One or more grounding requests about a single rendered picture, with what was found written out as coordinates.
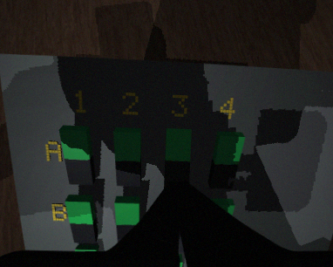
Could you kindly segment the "grey switch panel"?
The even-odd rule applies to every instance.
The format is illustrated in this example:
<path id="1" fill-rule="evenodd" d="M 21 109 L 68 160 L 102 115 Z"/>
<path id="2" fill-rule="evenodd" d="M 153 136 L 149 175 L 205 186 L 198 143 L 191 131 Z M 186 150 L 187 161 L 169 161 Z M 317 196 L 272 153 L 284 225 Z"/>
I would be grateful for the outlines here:
<path id="1" fill-rule="evenodd" d="M 170 181 L 293 251 L 333 235 L 333 72 L 0 53 L 25 250 L 106 251 Z"/>

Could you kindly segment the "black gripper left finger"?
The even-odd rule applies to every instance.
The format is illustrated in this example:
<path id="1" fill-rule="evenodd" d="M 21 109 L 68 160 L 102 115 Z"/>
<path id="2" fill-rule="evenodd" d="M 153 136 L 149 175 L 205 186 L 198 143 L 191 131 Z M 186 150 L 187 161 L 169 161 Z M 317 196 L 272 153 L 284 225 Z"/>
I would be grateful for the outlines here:
<path id="1" fill-rule="evenodd" d="M 0 256 L 0 267 L 180 267 L 180 204 L 179 183 L 170 181 L 109 250 L 17 250 Z"/>

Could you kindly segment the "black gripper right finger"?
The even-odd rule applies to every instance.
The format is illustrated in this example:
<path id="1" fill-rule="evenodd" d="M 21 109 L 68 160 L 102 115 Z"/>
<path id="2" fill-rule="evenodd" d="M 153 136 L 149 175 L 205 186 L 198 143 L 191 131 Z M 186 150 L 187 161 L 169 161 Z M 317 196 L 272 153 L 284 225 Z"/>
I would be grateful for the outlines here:
<path id="1" fill-rule="evenodd" d="M 178 183 L 187 267 L 333 267 L 333 251 L 287 250 L 231 216 L 187 181 Z"/>

